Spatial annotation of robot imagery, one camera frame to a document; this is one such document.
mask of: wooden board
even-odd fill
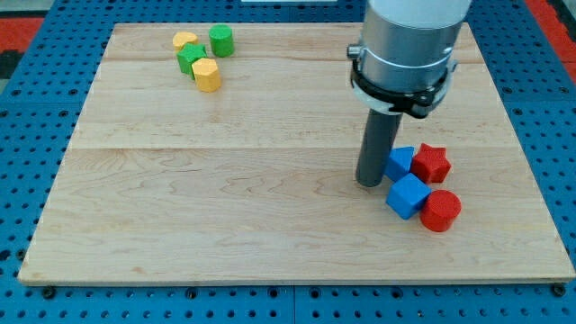
[[[397,145],[448,146],[446,233],[354,180],[367,108],[359,24],[236,24],[223,86],[178,71],[172,35],[119,24],[23,262],[29,285],[488,284],[575,276],[470,30],[445,102]]]

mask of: green cylinder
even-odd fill
[[[217,24],[210,28],[210,45],[212,53],[219,58],[226,58],[234,53],[232,29],[225,24]]]

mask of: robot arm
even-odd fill
[[[381,182],[401,116],[425,118],[446,95],[470,2],[367,1],[360,40],[347,49],[352,87],[370,108],[356,168],[361,185]]]

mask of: yellow block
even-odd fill
[[[214,92],[221,86],[220,71],[216,60],[200,58],[192,64],[192,71],[198,90]]]
[[[179,31],[172,38],[175,52],[182,50],[186,43],[198,44],[198,36],[193,32]]]

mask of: green block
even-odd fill
[[[191,76],[194,80],[194,73],[192,73],[192,63],[198,59],[208,58],[206,55],[206,46],[204,44],[185,44],[182,50],[176,54],[180,71]]]
[[[223,23],[217,24],[208,31],[212,53],[219,58],[226,58],[234,53],[232,29]]]

